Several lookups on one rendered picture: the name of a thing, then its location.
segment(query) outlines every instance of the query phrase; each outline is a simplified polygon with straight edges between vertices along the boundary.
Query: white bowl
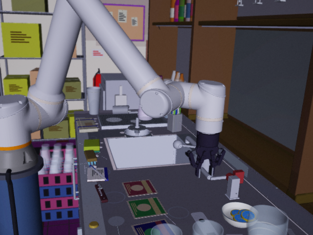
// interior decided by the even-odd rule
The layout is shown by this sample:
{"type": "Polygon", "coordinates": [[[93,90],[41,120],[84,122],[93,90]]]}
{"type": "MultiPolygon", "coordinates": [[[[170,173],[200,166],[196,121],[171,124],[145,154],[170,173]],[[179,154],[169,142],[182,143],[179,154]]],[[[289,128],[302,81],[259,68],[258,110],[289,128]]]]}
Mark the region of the white bowl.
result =
{"type": "Polygon", "coordinates": [[[247,228],[248,226],[254,225],[258,221],[258,217],[259,217],[259,213],[254,207],[245,203],[241,203],[241,202],[230,202],[230,203],[225,204],[222,207],[222,213],[223,213],[224,219],[230,225],[236,228],[242,228],[242,229],[247,228]],[[234,218],[230,214],[232,210],[250,210],[255,214],[255,220],[253,220],[252,222],[247,222],[247,223],[237,222],[234,220],[234,218]]]}

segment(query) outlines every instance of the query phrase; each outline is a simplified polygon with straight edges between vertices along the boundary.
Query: blue crate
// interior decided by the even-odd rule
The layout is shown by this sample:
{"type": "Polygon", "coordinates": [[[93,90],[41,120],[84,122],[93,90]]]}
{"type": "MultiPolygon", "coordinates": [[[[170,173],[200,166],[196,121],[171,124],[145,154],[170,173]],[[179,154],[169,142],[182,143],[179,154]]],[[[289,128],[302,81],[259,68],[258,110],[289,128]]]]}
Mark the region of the blue crate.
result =
{"type": "Polygon", "coordinates": [[[39,192],[40,199],[55,197],[72,197],[73,185],[39,187],[39,192]]]}
{"type": "Polygon", "coordinates": [[[41,211],[41,215],[43,222],[79,218],[78,208],[41,211]]]}

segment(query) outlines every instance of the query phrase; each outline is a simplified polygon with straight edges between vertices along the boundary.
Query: green sponge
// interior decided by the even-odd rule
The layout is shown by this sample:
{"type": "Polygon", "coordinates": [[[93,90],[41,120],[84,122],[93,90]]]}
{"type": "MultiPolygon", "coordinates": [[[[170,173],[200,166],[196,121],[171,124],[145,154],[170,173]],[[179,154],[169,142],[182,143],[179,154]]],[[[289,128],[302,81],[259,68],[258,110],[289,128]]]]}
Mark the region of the green sponge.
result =
{"type": "Polygon", "coordinates": [[[84,140],[84,151],[86,150],[100,151],[100,140],[84,140]]]}

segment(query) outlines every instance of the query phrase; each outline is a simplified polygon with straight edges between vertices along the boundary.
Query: bulletin board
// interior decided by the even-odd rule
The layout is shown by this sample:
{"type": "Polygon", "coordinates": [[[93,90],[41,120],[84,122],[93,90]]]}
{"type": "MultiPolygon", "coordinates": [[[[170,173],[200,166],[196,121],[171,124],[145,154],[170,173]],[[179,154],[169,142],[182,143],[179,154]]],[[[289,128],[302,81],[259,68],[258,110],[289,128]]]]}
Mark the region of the bulletin board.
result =
{"type": "Polygon", "coordinates": [[[145,6],[103,4],[132,41],[144,41],[145,6]]]}

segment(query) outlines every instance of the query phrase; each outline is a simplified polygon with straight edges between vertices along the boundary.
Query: gray countertop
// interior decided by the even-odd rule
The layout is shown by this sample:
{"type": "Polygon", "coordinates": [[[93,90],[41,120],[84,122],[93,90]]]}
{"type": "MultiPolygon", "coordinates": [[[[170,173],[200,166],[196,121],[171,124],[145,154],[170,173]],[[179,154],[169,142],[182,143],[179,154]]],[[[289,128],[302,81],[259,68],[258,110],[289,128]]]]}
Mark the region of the gray countertop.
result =
{"type": "MultiPolygon", "coordinates": [[[[88,112],[75,112],[75,118],[98,118],[88,112]]],[[[153,135],[171,135],[166,127],[148,128],[153,135]]],[[[92,133],[76,131],[78,191],[80,226],[84,235],[117,235],[116,226],[108,223],[113,216],[123,217],[125,222],[119,226],[120,235],[135,234],[132,225],[165,219],[168,223],[176,224],[184,235],[192,234],[195,223],[191,213],[203,212],[209,220],[213,220],[224,228],[225,235],[246,235],[247,229],[235,228],[228,224],[222,215],[222,206],[230,201],[226,196],[227,180],[209,181],[203,175],[195,176],[195,169],[190,164],[150,167],[140,169],[113,170],[104,138],[123,137],[123,130],[100,130],[92,133]],[[101,182],[107,203],[101,203],[95,189],[96,182],[87,183],[88,163],[84,155],[84,140],[99,139],[100,153],[97,166],[107,167],[109,181],[101,182]],[[123,182],[149,179],[157,194],[148,196],[128,197],[123,188],[123,182]],[[128,200],[157,197],[167,215],[134,219],[128,207],[128,200]],[[99,227],[89,228],[89,223],[97,221],[99,227]]],[[[182,131],[176,132],[182,139],[189,135],[196,139],[194,123],[183,116],[182,131]]],[[[313,216],[300,205],[277,189],[273,184],[258,174],[254,169],[232,154],[228,149],[222,164],[216,167],[214,176],[222,176],[234,169],[245,169],[245,181],[240,184],[239,198],[234,200],[251,206],[271,205],[283,210],[289,217],[289,234],[313,235],[313,216]]]]}

